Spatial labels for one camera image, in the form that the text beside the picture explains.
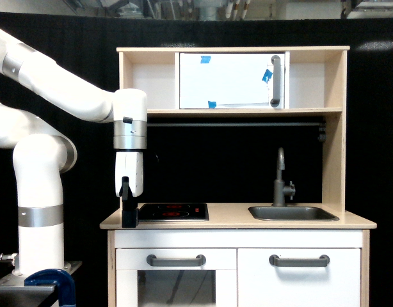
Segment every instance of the sink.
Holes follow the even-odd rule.
[[[339,218],[315,207],[250,207],[250,213],[263,221],[338,221]]]

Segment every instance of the faucet handle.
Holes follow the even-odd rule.
[[[296,188],[294,187],[293,182],[290,182],[290,188],[291,188],[291,200],[293,200],[293,196],[296,194]]]

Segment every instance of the wooden shelf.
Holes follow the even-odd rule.
[[[167,119],[269,118],[283,121],[323,117],[322,204],[345,211],[347,46],[118,48],[120,88],[137,88],[147,94],[150,122]],[[180,109],[180,53],[284,53],[289,57],[286,109]]]
[[[341,114],[341,107],[323,107],[308,109],[181,109],[148,110],[150,118],[255,118],[255,117],[289,117],[289,116],[328,116]]]

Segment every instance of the red burner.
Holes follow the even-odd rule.
[[[179,212],[164,212],[163,216],[180,216]]]
[[[180,208],[182,208],[182,205],[167,205],[165,208],[169,208],[169,209],[180,209]]]

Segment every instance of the ceiling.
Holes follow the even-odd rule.
[[[390,18],[393,0],[0,0],[0,12],[163,20]]]

